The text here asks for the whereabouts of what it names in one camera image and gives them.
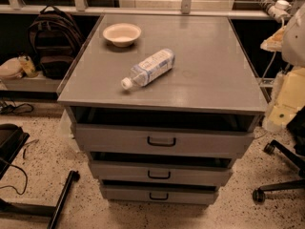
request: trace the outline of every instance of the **caster wheel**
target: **caster wheel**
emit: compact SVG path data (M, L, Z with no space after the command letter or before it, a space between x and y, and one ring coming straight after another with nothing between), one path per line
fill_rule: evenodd
M298 175L302 178L305 178L305 171L304 170L299 170Z
M252 199L255 202L263 203L266 199L265 193L261 191L260 189L255 189L252 193Z
M266 147L264 148L264 152L268 155L272 154L274 152L275 146L268 143Z

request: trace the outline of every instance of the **black backpack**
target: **black backpack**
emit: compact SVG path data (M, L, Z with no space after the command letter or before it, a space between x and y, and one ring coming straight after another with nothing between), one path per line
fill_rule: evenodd
M46 6L28 28L45 77L62 79L85 42L73 17L55 6Z

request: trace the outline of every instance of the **speckled floor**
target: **speckled floor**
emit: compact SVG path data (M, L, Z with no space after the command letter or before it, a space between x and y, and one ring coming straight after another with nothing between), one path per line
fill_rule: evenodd
M28 142L39 141L28 146L25 158L22 150L13 162L28 173L26 193L18 196L12 189L1 189L0 198L54 206L69 171L78 171L81 178L71 187L57 228L305 228L304 190L269 193L263 205L252 200L253 189L262 184L298 179L296 167L279 152L268 156L262 151L273 138L292 148L294 143L286 131L273 135L256 128L256 140L235 163L234 174L209 207L107 201L92 178L86 156L60 135L63 109L53 103L33 105L35 110L31 114L1 115L0 124L22 126L30 134ZM19 171L9 168L0 186L11 184L21 191L24 182ZM47 228L47 225L44 219L0 218L1 229Z

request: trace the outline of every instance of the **gray tabletop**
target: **gray tabletop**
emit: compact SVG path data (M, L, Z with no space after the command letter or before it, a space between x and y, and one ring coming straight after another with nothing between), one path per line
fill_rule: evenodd
M115 23L142 34L116 48L103 38ZM173 69L148 86L124 91L130 68L161 49L175 53ZM267 103L227 18L106 14L58 98L64 105L262 114Z

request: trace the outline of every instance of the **bottle cap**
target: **bottle cap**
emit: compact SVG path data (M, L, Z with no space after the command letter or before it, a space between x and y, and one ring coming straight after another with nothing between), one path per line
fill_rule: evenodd
M126 77L126 78L122 79L121 85L125 90L128 90L132 87L133 83L128 77Z

